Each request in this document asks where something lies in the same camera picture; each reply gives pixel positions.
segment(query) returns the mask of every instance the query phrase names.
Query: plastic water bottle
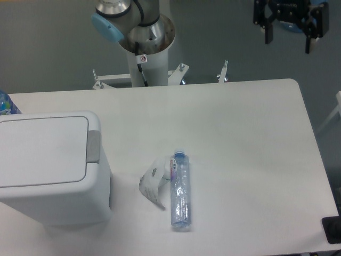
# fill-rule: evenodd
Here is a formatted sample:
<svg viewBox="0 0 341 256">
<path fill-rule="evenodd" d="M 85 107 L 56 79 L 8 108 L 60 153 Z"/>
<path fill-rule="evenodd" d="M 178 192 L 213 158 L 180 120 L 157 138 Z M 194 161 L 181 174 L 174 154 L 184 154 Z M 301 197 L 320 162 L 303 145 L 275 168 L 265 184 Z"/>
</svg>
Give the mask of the plastic water bottle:
<svg viewBox="0 0 341 256">
<path fill-rule="evenodd" d="M 184 150 L 176 150 L 170 159 L 170 214 L 174 227 L 191 224 L 190 161 Z"/>
<path fill-rule="evenodd" d="M 10 96 L 0 90 L 0 115 L 21 114 Z"/>
</svg>

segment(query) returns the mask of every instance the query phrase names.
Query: blue joint cover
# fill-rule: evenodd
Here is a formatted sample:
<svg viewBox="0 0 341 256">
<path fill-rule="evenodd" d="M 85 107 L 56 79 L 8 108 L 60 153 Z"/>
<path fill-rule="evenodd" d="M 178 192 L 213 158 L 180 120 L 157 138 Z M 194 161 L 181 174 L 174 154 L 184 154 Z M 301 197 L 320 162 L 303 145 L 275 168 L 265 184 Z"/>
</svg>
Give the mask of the blue joint cover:
<svg viewBox="0 0 341 256">
<path fill-rule="evenodd" d="M 124 35 L 113 24 L 97 13 L 91 16 L 92 25 L 107 40 L 118 42 L 124 38 Z"/>
</svg>

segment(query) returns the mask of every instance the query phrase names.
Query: gray floor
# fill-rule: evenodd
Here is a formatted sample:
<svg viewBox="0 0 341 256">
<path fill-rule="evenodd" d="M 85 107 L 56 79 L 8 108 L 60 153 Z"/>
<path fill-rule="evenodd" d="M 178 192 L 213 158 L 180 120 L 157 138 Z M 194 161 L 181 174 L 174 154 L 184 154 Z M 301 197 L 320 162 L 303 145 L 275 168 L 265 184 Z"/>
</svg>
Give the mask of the gray floor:
<svg viewBox="0 0 341 256">
<path fill-rule="evenodd" d="M 274 41 L 253 25 L 252 0 L 160 0 L 176 27 L 169 68 L 190 66 L 188 83 L 213 83 L 229 60 L 230 81 L 292 78 L 301 87 L 313 129 L 341 90 L 341 1 L 330 0 L 330 29 L 315 50 L 278 22 Z M 8 93 L 87 90 L 98 75 L 128 73 L 117 44 L 97 34 L 90 0 L 0 2 L 0 88 Z M 316 138 L 332 188 L 341 187 L 341 122 Z"/>
</svg>

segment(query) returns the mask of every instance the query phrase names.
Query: white table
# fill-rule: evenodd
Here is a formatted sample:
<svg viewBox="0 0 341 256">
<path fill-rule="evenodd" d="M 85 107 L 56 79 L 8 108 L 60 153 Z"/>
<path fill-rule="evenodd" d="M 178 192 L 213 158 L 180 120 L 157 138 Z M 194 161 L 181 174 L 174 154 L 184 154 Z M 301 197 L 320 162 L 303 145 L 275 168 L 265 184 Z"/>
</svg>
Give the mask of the white table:
<svg viewBox="0 0 341 256">
<path fill-rule="evenodd" d="M 24 113 L 92 110 L 114 178 L 108 223 L 43 227 L 0 204 L 1 255 L 275 255 L 340 249 L 337 215 L 298 84 L 290 79 L 11 95 Z M 191 232 L 139 192 L 157 156 L 190 156 Z"/>
</svg>

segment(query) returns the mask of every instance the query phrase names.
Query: bolt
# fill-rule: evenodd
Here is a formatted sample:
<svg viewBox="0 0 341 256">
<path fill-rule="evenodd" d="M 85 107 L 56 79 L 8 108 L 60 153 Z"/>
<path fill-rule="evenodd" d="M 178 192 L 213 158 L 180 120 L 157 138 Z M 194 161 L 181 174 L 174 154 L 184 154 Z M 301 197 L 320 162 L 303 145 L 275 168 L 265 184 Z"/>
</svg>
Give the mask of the bolt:
<svg viewBox="0 0 341 256">
<path fill-rule="evenodd" d="M 94 74 L 94 78 L 95 78 L 95 80 L 97 80 L 98 79 L 98 77 L 97 77 L 97 75 L 96 75 L 96 71 L 93 69 L 92 70 L 92 73 Z"/>
</svg>

